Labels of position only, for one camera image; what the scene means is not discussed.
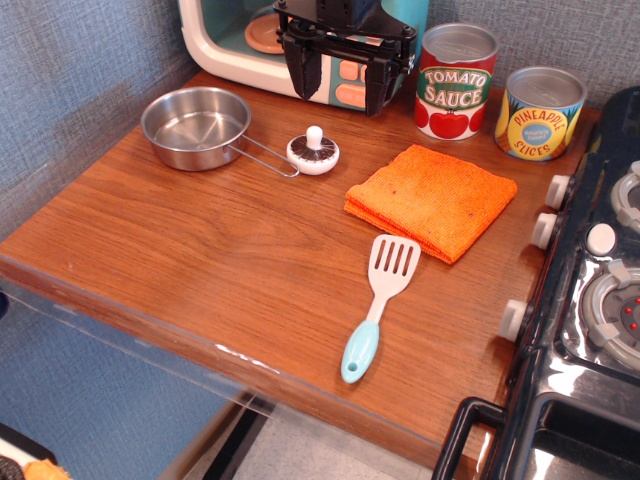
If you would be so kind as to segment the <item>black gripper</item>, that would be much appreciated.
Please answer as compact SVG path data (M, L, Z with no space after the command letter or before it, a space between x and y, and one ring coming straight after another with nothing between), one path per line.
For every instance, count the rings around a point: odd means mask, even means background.
M416 29L380 1L276 1L273 8L294 90L304 100L320 87L323 55L366 62L368 117L381 113L414 66Z

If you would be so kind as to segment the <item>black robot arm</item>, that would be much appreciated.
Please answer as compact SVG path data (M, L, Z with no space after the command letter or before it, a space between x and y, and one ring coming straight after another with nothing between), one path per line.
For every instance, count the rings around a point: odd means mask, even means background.
M324 55L366 66L369 117L381 113L398 78L413 69L417 31L380 1L276 1L273 9L294 90L304 100L321 85Z

